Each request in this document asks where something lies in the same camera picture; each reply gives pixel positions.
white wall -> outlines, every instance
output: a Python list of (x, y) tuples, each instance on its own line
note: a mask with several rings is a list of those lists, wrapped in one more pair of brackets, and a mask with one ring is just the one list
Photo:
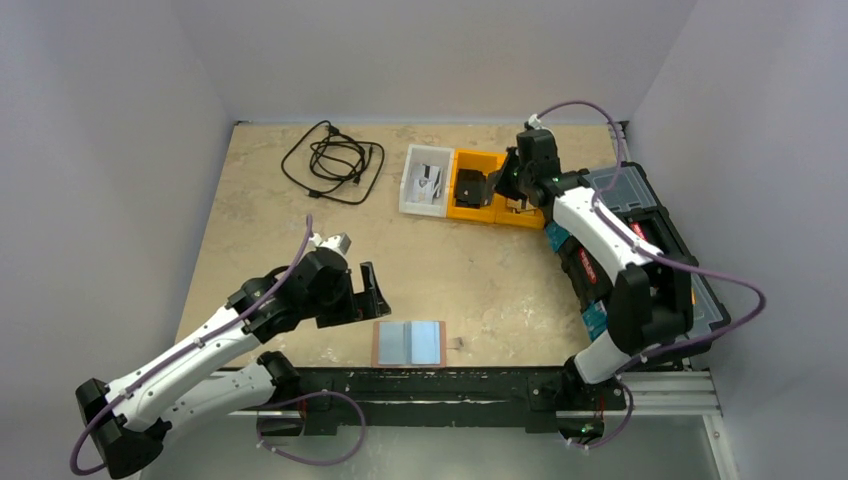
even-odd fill
[(0, 2), (0, 477), (173, 342), (230, 130), (170, 2)]
[(839, 0), (700, 1), (630, 126), (703, 263), (769, 295), (710, 356), (746, 479), (848, 478), (846, 25)]
[(630, 118), (695, 0), (174, 3), (240, 120), (493, 123)]

white cable clip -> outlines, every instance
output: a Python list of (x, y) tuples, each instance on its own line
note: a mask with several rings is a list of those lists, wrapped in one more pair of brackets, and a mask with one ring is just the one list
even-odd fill
[(536, 113), (530, 115), (530, 118), (527, 119), (527, 125), (529, 125), (533, 130), (542, 128), (542, 121), (539, 120), (539, 115)]

beige table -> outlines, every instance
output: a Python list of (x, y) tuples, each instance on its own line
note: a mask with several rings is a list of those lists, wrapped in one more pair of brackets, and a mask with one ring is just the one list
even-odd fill
[[(386, 149), (381, 177), (360, 206), (309, 198), (280, 172), (283, 154), (308, 126), (235, 128), (177, 340), (197, 329), (246, 279), (289, 264), (311, 212), (316, 232), (347, 232), (353, 240), (348, 261), (357, 290), (358, 264), (374, 262), (392, 307), (385, 320), (443, 320), (449, 339), (462, 338), (462, 348), (448, 350), (448, 366), (558, 365), (588, 345), (577, 298), (543, 232), (398, 212), (410, 143), (502, 152), (514, 145), (519, 125), (339, 127)], [(605, 126), (552, 130), (563, 169), (613, 162)], [(315, 139), (321, 135), (316, 132)], [(309, 154), (304, 145), (287, 167), (319, 187), (306, 168)], [(342, 187), (340, 196), (361, 196), (375, 171), (372, 167), (358, 187)], [(271, 349), (283, 351), (296, 366), (367, 366), (372, 330), (373, 321), (321, 330), (314, 320), (304, 321), (230, 366)]]

coiled black cable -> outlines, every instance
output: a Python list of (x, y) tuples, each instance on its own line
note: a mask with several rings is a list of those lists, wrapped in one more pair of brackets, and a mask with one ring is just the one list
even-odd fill
[[(312, 134), (312, 132), (322, 125), (327, 125), (327, 136), (317, 142), (309, 144), (309, 148), (312, 149), (312, 156), (309, 158), (309, 171), (322, 180), (337, 182), (327, 190), (317, 190), (304, 185), (286, 171), (286, 161), (289, 159), (291, 154), (300, 147), (300, 145), (307, 139), (307, 137), (309, 137), (309, 135)], [(335, 148), (353, 151), (359, 158), (355, 162), (351, 163), (348, 160), (335, 157), (327, 153), (328, 149)], [(362, 198), (353, 201), (330, 196), (329, 194), (335, 192), (347, 182), (353, 182), (354, 185), (359, 185), (359, 182), (362, 180), (362, 175), (365, 174), (366, 170), (368, 170), (368, 167), (371, 165), (371, 159), (374, 156), (375, 149), (379, 151), (380, 164), (377, 166), (377, 172), (371, 180), (371, 185), (368, 186), (368, 190), (365, 191)], [(343, 165), (347, 167), (348, 171), (346, 173), (335, 173), (329, 170), (327, 165), (322, 163), (322, 161), (330, 161), (337, 165)], [(350, 136), (341, 133), (338, 128), (330, 123), (329, 120), (321, 120), (313, 125), (312, 128), (300, 137), (300, 140), (298, 140), (297, 143), (295, 143), (294, 146), (286, 152), (285, 156), (283, 156), (283, 159), (280, 161), (280, 170), (282, 170), (283, 175), (294, 182), (295, 185), (305, 188), (309, 193), (309, 196), (312, 198), (326, 198), (334, 202), (344, 203), (345, 205), (359, 205), (367, 200), (368, 196), (371, 195), (371, 191), (374, 190), (374, 184), (377, 183), (377, 177), (380, 176), (380, 171), (383, 170), (383, 164), (385, 162), (386, 150), (379, 143), (354, 140)]]

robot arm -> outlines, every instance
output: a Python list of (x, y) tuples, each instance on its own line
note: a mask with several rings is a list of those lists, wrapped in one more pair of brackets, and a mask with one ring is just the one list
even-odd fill
[[(542, 210), (546, 224), (555, 223), (573, 235), (613, 279), (607, 306), (607, 331), (589, 347), (568, 359), (563, 373), (566, 394), (603, 382), (632, 356), (650, 345), (671, 340), (692, 328), (690, 276), (661, 268), (631, 249), (609, 223), (624, 232), (630, 243), (649, 253), (660, 250), (639, 239), (606, 206), (592, 204), (595, 190), (579, 172), (560, 170), (556, 142), (550, 131), (530, 129), (516, 136), (517, 147), (507, 149), (501, 170), (487, 179), (487, 193), (514, 200), (527, 199)], [(676, 259), (686, 263), (684, 258)]]
[[(161, 453), (164, 443), (208, 419), (267, 403), (272, 397), (283, 400), (301, 393), (297, 371), (280, 352), (266, 352), (239, 371), (204, 381), (239, 355), (294, 330), (304, 319), (315, 318), (323, 328), (391, 313), (370, 263), (360, 265), (364, 289), (354, 293), (344, 258), (350, 245), (346, 235), (326, 241), (315, 236), (313, 243), (317, 248), (297, 265), (247, 280), (206, 323), (152, 362), (108, 384), (91, 379), (77, 388), (77, 402), (87, 425), (123, 397), (91, 431), (112, 478), (144, 468)], [(277, 275), (289, 268), (293, 271), (288, 279), (254, 307), (277, 283)], [(251, 307), (255, 310), (243, 323), (225, 328)], [(218, 333), (208, 337), (210, 332)], [(187, 347), (187, 353), (168, 361)], [(128, 392), (128, 387), (145, 375), (151, 376)]]

